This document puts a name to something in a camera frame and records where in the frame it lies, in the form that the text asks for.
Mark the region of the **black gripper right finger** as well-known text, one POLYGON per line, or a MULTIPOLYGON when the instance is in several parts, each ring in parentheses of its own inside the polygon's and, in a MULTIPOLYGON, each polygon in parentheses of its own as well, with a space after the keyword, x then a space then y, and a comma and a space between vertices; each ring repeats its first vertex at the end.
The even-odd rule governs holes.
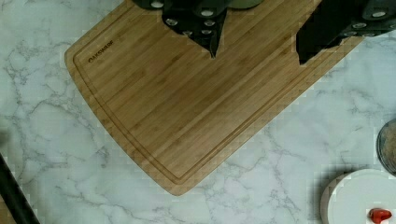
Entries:
POLYGON ((296 35, 299 64, 352 36, 395 30, 396 0, 322 0, 296 35))

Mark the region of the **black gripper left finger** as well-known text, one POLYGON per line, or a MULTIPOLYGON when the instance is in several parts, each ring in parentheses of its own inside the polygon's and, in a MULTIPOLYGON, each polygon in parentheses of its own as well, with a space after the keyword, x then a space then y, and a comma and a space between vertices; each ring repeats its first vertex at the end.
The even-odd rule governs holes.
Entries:
POLYGON ((132 0, 145 10, 160 10, 163 23, 206 49, 212 58, 219 48, 227 10, 246 10, 263 0, 132 0))

